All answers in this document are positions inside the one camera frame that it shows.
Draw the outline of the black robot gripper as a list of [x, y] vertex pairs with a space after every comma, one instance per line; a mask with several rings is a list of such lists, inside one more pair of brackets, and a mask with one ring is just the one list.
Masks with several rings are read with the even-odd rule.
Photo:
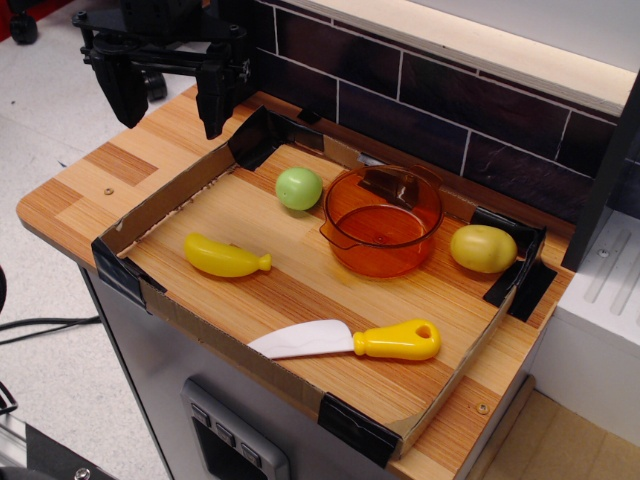
[[223, 18], [219, 3], [121, 1], [72, 17], [116, 118], [134, 128], [148, 109], [140, 70], [195, 75], [206, 138], [218, 137], [250, 78], [247, 30]]

